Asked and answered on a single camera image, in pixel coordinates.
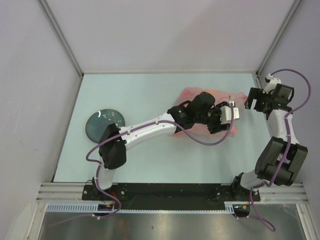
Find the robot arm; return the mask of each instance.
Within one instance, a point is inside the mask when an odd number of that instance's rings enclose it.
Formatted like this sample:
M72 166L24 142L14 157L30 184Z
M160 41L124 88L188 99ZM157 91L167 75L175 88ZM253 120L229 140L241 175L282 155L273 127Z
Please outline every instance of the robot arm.
M256 100L254 109L266 115L272 137L258 158L255 169L235 177L232 184L234 192L241 191L241 188L250 190L272 179L288 145L287 132L290 132L290 147L274 183L278 186L290 186L295 181L308 154L308 149L301 146L296 139L292 126L293 116L288 114L292 110L287 104L294 96L293 87L283 85L279 78L271 75L268 75L265 80L268 84L264 89L251 88L245 108L250 109L253 100Z
M239 118L239 109L233 108L233 118ZM134 146L160 135L171 135L180 132L179 124L184 129L191 129L194 124L207 125L211 134L228 130L231 121L231 108L227 102L215 105L215 98L208 92L202 92L192 101L186 101L173 106L166 113L138 125L117 128L115 124L109 125L104 131L100 142L113 136L123 134L99 148L99 155L103 167L99 172L99 185L108 189L117 168L127 161L126 152Z

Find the round plate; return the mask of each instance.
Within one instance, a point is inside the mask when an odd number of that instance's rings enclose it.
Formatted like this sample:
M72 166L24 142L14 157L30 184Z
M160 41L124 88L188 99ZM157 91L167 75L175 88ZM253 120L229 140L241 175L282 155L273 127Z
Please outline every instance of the round plate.
M119 128L124 127L124 116L113 109L97 111L86 122L85 133L91 141L98 144L102 134L110 124L115 124Z

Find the pink cloth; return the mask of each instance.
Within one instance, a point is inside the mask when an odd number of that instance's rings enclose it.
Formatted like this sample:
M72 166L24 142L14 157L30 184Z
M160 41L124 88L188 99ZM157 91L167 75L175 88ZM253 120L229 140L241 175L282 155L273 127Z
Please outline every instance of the pink cloth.
M178 99L175 101L175 106L179 105L185 101L192 101L195 96L199 95L202 92L208 92L215 98L215 104L219 104L221 102L228 102L234 101L235 106L237 108L243 108L245 106L245 101L247 100L248 96L246 96L243 92L239 93L230 93L227 91L220 91L215 89L203 89L200 87L186 87ZM199 134L199 135L206 135L206 136L215 136L215 137L223 137L226 134L226 131L221 131L216 134L210 134L208 127L203 124L196 123L191 129L188 129L188 132L192 134ZM238 132L238 129L235 124L233 124L231 132L229 134L230 137L234 137ZM174 136L181 136L184 133L178 132L174 134Z

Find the shiny metallic surface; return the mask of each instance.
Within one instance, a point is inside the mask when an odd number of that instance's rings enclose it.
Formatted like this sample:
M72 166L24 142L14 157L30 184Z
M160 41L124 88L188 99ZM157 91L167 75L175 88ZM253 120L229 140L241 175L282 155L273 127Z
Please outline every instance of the shiny metallic surface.
M49 226L81 213L47 212L39 240L306 239L295 204L258 205L257 208L262 217L274 224L275 233L258 220L237 221L231 214L119 213L106 219L84 216Z

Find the light blue tabletop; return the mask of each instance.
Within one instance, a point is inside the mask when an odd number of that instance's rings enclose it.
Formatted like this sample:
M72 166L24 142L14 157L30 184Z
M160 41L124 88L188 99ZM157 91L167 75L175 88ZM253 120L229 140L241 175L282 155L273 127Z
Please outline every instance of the light blue tabletop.
M173 106L185 87L249 93L254 87L246 73L89 74L84 75L71 117L55 182L86 182L97 169L87 162L95 146L88 139L88 118L102 109L123 114L126 126L153 119ZM127 152L127 162L116 170L115 183L231 183L241 172L255 168L270 139L264 114L241 108L238 133L217 146L200 145L186 136L163 135ZM217 137L201 137L216 142ZM98 151L92 157L99 159Z

